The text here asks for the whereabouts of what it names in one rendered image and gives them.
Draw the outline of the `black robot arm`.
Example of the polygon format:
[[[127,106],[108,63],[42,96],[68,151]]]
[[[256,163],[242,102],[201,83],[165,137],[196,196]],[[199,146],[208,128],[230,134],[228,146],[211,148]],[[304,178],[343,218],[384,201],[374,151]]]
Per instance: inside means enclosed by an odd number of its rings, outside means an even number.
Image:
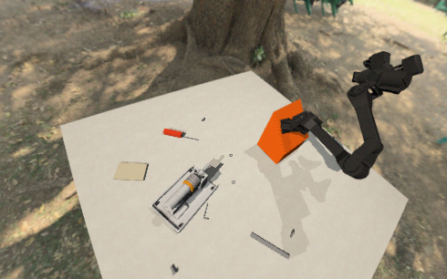
[[[368,68],[361,72],[353,72],[352,82],[358,84],[348,90],[348,98],[356,110],[364,143],[349,154],[322,127],[323,123],[311,111],[302,111],[291,119],[281,119],[282,134],[300,132],[306,135],[311,131],[315,137],[331,152],[342,171],[353,179],[364,179],[369,169],[384,149],[379,138],[379,131],[372,114],[372,100],[381,96],[382,92],[399,95],[411,83],[412,71],[390,70],[390,53],[378,52],[363,62]],[[388,70],[378,68],[385,66]],[[369,93],[368,88],[373,92]]]

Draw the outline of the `red-handled screwdriver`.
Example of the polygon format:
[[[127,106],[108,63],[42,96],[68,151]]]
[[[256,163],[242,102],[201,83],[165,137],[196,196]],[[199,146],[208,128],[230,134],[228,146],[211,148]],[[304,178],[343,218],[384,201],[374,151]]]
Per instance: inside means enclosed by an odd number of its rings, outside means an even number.
[[[173,137],[177,137],[177,138],[184,137],[184,136],[182,136],[182,133],[180,131],[171,130],[171,129],[164,129],[163,130],[163,134],[169,135],[169,136],[173,136]],[[184,138],[192,139],[192,140],[198,140],[198,139],[193,139],[193,138],[188,138],[188,137],[184,137]]]

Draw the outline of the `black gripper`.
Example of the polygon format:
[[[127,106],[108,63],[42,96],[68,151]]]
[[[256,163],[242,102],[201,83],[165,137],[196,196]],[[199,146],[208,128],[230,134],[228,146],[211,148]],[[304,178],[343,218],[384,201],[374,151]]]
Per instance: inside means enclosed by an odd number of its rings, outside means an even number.
[[[396,67],[393,67],[393,69],[390,70],[407,70],[407,71],[412,71],[412,75],[417,75],[417,74],[422,74],[422,72],[424,71],[423,69],[423,65],[421,62],[421,56],[419,55],[413,55],[410,57],[405,57],[401,60],[402,65],[397,65]],[[400,68],[399,68],[400,67]],[[383,71],[384,70],[388,70],[387,68],[385,68],[385,66],[380,66],[378,68],[381,68]],[[397,69],[399,68],[399,69]]]

